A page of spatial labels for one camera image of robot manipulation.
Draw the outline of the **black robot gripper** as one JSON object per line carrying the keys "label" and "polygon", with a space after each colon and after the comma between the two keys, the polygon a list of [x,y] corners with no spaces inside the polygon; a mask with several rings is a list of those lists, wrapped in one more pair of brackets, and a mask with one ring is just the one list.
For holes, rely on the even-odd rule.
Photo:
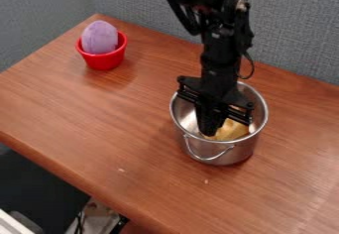
{"label": "black robot gripper", "polygon": [[199,130],[205,136],[213,136],[227,119],[244,125],[251,123],[253,104],[240,93],[241,57],[235,55],[227,62],[216,62],[201,56],[200,76],[177,77],[177,96],[193,104]]}

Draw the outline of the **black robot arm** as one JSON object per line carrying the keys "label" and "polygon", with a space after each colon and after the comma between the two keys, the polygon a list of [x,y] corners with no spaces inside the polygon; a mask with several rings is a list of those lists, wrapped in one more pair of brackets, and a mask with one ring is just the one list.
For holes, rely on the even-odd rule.
{"label": "black robot arm", "polygon": [[195,104],[200,133],[215,136],[227,119],[251,122],[253,105],[240,93],[241,59],[253,32],[248,0],[167,0],[188,33],[201,37],[201,75],[179,76],[177,96]]}

